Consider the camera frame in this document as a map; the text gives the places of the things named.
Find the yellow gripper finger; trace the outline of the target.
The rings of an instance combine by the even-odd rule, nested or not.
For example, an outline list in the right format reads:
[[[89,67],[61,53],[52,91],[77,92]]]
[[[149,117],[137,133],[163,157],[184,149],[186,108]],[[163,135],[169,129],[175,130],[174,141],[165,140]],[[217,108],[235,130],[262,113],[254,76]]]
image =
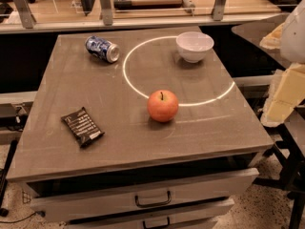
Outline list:
[[[268,50],[279,49],[281,45],[282,30],[283,24],[278,25],[273,31],[261,39],[259,46]]]
[[[292,63],[285,71],[276,70],[260,117],[266,127],[282,124],[305,99],[305,65]]]

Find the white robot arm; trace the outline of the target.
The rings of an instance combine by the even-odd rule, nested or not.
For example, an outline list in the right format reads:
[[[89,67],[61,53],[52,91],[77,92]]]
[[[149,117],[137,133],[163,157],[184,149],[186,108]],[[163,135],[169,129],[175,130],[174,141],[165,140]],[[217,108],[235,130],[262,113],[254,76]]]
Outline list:
[[[298,4],[281,27],[264,37],[260,45],[267,46],[275,40],[272,36],[279,36],[280,55],[290,61],[291,66],[273,76],[260,117],[266,127],[282,124],[305,99],[305,0]]]

